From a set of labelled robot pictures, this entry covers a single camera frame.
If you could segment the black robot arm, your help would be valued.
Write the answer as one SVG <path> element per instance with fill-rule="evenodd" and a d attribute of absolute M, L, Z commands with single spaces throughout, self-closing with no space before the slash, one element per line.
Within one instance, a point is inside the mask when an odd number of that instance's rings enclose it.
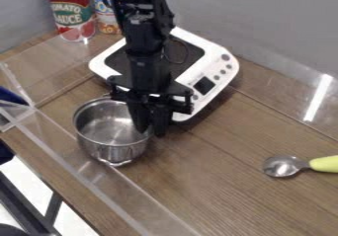
<path fill-rule="evenodd" d="M 175 113 L 192 112 L 192 91 L 171 77 L 165 46 L 173 29 L 167 0 L 102 0 L 125 39 L 129 74 L 109 76 L 110 99 L 126 104 L 138 131 L 167 134 Z"/>

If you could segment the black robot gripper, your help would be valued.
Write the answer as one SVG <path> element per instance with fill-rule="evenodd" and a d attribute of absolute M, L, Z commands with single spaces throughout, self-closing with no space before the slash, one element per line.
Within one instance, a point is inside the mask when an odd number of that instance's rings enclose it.
<path fill-rule="evenodd" d="M 117 72 L 106 81 L 113 90 L 112 98 L 126 103 L 134 128 L 144 133 L 153 114 L 154 136 L 164 136 L 171 114 L 192 112 L 192 91 L 172 77 L 177 65 L 169 63 L 161 51 L 133 54 L 129 50 L 109 54 L 105 65 Z"/>

